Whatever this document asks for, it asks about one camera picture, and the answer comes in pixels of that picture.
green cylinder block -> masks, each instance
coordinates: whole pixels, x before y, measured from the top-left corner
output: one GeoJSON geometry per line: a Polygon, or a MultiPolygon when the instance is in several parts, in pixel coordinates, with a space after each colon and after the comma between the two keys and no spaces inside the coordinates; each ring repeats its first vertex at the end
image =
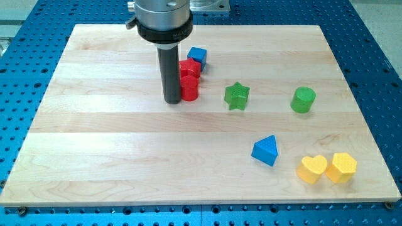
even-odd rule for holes
{"type": "Polygon", "coordinates": [[[314,99],[314,90],[308,87],[298,87],[293,96],[290,107],[297,113],[306,113],[310,110],[314,99]]]}

toy block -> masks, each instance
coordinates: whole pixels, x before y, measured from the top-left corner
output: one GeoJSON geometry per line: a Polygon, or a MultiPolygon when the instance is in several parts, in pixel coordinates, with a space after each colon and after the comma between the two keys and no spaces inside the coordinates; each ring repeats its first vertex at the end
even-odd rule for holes
{"type": "Polygon", "coordinates": [[[325,174],[334,183],[346,183],[356,172],[357,161],[348,153],[335,153],[325,174]]]}
{"type": "Polygon", "coordinates": [[[187,60],[180,60],[180,77],[186,77],[188,75],[199,78],[201,76],[201,63],[196,62],[193,58],[187,60]]]}
{"type": "Polygon", "coordinates": [[[249,98],[249,91],[249,87],[245,87],[239,82],[236,82],[232,86],[226,87],[224,100],[229,104],[229,110],[244,110],[249,98]]]}
{"type": "Polygon", "coordinates": [[[190,51],[187,54],[187,58],[193,58],[196,62],[201,63],[201,72],[204,70],[205,65],[207,64],[207,50],[191,47],[190,51]]]}
{"type": "Polygon", "coordinates": [[[301,159],[301,163],[296,169],[296,174],[303,181],[306,181],[309,184],[314,184],[318,179],[320,179],[325,169],[327,169],[327,165],[327,159],[322,155],[318,155],[314,158],[305,156],[301,159]]]}
{"type": "Polygon", "coordinates": [[[315,92],[308,87],[298,87],[295,91],[290,107],[297,113],[306,113],[315,100],[315,92]]]}
{"type": "Polygon", "coordinates": [[[251,156],[270,166],[274,166],[278,156],[275,136],[272,135],[254,143],[251,156]]]}
{"type": "Polygon", "coordinates": [[[186,76],[180,78],[180,87],[182,91],[182,99],[185,101],[193,101],[198,97],[198,79],[194,76],[186,76]]]}

yellow hexagon block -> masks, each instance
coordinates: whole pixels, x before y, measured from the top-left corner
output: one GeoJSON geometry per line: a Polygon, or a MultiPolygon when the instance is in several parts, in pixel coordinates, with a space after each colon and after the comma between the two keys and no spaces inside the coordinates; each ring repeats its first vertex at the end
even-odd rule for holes
{"type": "Polygon", "coordinates": [[[305,156],[301,159],[296,174],[307,183],[314,184],[327,169],[327,164],[327,159],[322,155],[314,158],[305,156]]]}
{"type": "Polygon", "coordinates": [[[356,172],[357,161],[348,153],[335,153],[325,174],[334,183],[346,183],[356,172]]]}

wooden tabletop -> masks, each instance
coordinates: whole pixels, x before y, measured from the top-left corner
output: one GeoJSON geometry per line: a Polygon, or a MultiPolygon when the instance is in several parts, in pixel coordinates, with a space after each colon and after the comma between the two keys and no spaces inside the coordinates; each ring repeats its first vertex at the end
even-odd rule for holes
{"type": "Polygon", "coordinates": [[[124,25],[77,25],[0,203],[103,206],[396,201],[401,195],[318,26],[195,26],[208,50],[199,98],[163,101],[156,48],[124,25]],[[229,111],[226,86],[250,87],[229,111]],[[317,94],[290,108],[297,87],[317,94]],[[270,167],[253,144],[274,134],[270,167]],[[346,184],[296,175],[304,156],[348,152],[346,184]]]}

red block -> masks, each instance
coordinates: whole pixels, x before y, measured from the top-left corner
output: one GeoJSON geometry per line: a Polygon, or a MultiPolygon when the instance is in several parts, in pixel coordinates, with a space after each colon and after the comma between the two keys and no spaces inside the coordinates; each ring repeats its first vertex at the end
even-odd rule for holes
{"type": "Polygon", "coordinates": [[[180,77],[186,77],[187,75],[194,76],[195,78],[201,77],[201,63],[196,62],[193,58],[187,60],[180,60],[180,77]]]}
{"type": "Polygon", "coordinates": [[[198,79],[194,76],[180,78],[180,86],[183,100],[193,101],[198,97],[198,79]]]}

